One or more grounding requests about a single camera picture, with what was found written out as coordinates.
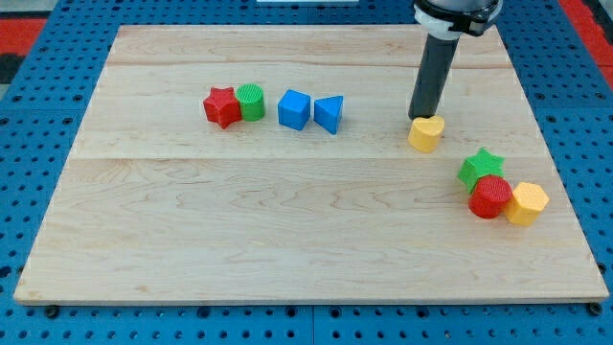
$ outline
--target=wooden board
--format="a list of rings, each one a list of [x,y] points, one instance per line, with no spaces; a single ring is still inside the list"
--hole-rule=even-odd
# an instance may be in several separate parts
[[[416,26],[122,27],[15,298],[29,305],[481,304],[608,295],[495,30],[463,37],[431,154],[406,141]],[[207,123],[211,86],[267,115]],[[345,96],[332,136],[287,88]],[[530,228],[467,208],[480,147],[543,185]]]

